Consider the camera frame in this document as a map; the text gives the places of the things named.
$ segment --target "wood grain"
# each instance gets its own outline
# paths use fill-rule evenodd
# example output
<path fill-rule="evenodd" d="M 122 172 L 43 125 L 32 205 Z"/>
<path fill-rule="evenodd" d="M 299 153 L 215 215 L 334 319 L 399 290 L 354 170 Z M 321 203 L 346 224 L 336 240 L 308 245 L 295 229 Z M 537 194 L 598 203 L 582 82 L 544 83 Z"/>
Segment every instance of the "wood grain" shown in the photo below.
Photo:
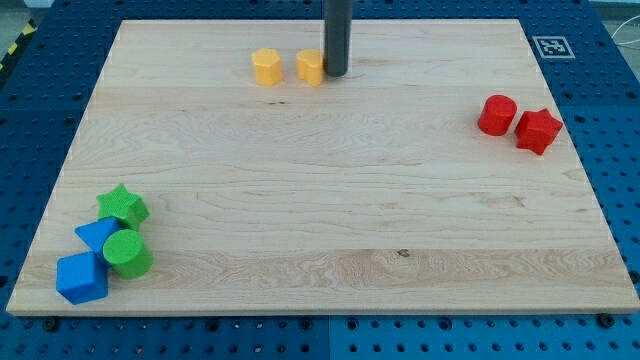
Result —
<path fill-rule="evenodd" d="M 560 114 L 514 20 L 355 21 L 312 88 L 318 21 L 125 21 L 7 310 L 18 316 L 546 314 L 640 308 L 566 129 L 543 157 L 489 137 L 493 93 Z M 257 86 L 250 54 L 280 51 Z M 95 195 L 151 217 L 148 275 L 79 306 L 55 262 Z"/>

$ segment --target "blue block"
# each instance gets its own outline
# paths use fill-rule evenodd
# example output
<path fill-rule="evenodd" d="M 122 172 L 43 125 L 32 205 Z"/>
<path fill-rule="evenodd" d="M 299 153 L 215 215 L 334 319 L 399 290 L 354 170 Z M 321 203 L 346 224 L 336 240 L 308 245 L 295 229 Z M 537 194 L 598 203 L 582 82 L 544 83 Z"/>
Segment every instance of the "blue block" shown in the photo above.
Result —
<path fill-rule="evenodd" d="M 56 290 L 73 305 L 106 297 L 107 267 L 91 251 L 61 258 Z"/>
<path fill-rule="evenodd" d="M 91 224 L 76 228 L 76 234 L 84 241 L 91 251 L 98 255 L 98 259 L 107 267 L 111 267 L 102 254 L 102 247 L 111 234 L 120 231 L 122 227 L 114 217 L 102 219 Z"/>

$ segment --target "yellow block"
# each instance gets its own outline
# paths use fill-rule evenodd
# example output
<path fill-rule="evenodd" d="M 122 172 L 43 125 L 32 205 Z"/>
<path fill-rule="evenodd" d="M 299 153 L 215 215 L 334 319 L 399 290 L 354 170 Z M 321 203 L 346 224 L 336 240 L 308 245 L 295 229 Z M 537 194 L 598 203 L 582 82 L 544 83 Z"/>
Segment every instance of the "yellow block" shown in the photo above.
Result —
<path fill-rule="evenodd" d="M 282 63 L 276 50 L 260 49 L 251 54 L 251 59 L 258 84 L 273 86 L 282 81 Z"/>
<path fill-rule="evenodd" d="M 322 68 L 322 51 L 317 49 L 306 49 L 296 55 L 298 65 L 298 77 L 306 80 L 312 86 L 320 86 L 324 79 L 324 69 Z"/>
<path fill-rule="evenodd" d="M 36 31 L 36 29 L 33 26 L 31 26 L 31 24 L 27 24 L 24 27 L 24 29 L 22 29 L 22 35 L 26 36 L 26 35 L 31 34 L 32 32 L 35 32 L 35 31 Z"/>
<path fill-rule="evenodd" d="M 9 53 L 9 55 L 13 55 L 13 53 L 16 52 L 17 48 L 18 48 L 18 44 L 13 43 L 13 45 L 11 45 L 11 47 L 9 48 L 9 50 L 7 50 L 7 52 Z"/>

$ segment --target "green star block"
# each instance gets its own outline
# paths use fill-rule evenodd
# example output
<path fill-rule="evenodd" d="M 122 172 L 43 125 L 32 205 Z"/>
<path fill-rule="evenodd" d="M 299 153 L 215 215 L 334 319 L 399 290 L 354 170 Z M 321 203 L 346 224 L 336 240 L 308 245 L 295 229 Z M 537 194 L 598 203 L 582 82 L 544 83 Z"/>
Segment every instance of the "green star block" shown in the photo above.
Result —
<path fill-rule="evenodd" d="M 142 202 L 142 198 L 127 191 L 123 184 L 118 185 L 110 193 L 98 195 L 96 199 L 100 205 L 98 220 L 114 217 L 122 227 L 137 231 L 140 224 L 149 216 L 149 210 Z"/>

